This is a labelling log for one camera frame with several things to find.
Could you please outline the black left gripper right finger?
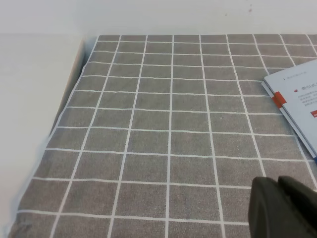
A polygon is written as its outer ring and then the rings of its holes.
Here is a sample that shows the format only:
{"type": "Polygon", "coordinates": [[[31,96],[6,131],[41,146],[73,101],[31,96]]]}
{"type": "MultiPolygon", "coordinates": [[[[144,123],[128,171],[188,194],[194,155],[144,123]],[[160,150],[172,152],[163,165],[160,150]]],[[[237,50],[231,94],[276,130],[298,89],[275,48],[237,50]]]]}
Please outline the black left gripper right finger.
{"type": "Polygon", "coordinates": [[[278,185],[291,203],[293,213],[312,237],[317,237],[317,193],[290,176],[280,176],[278,185]]]}

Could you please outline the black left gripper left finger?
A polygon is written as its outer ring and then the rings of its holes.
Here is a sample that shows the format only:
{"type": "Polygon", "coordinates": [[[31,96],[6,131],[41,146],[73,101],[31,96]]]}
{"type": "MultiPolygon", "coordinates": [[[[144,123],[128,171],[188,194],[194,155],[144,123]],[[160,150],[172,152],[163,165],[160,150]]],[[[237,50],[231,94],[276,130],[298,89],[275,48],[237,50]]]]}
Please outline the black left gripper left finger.
{"type": "Polygon", "coordinates": [[[282,188],[268,177],[252,181],[248,209],[252,238],[308,238],[282,188]]]}

